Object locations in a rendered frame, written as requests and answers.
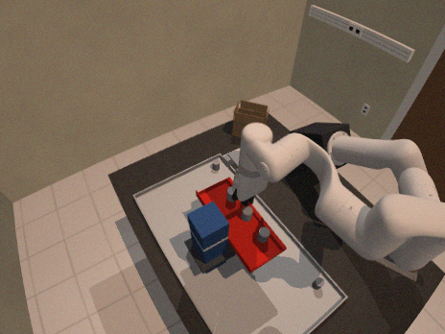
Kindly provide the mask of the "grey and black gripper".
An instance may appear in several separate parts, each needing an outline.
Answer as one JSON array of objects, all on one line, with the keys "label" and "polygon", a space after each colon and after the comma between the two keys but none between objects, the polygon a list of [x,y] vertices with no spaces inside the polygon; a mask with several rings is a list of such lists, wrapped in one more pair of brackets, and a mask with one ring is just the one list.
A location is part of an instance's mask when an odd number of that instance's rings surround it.
[{"label": "grey and black gripper", "polygon": [[235,173],[232,184],[232,192],[234,189],[235,191],[231,198],[233,201],[239,200],[242,205],[248,206],[248,200],[251,204],[253,204],[255,195],[264,191],[267,186],[268,181],[263,177],[252,179],[243,176],[243,174]]}]

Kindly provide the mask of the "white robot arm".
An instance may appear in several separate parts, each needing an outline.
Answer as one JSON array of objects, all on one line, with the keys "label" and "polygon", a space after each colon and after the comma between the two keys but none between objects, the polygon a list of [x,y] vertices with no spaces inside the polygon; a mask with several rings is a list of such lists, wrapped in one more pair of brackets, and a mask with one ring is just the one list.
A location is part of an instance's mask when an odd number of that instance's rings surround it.
[{"label": "white robot arm", "polygon": [[[398,268],[415,271],[445,251],[445,203],[411,140],[350,137],[337,131],[326,153],[300,133],[290,133],[274,144],[272,139],[268,126],[248,124],[240,148],[223,155],[222,162],[226,167],[236,164],[236,174],[269,182],[281,180],[301,163],[307,165],[320,184],[316,216],[366,260],[392,253]],[[344,163],[389,168],[399,194],[385,195],[368,207],[341,184],[335,165]]]}]

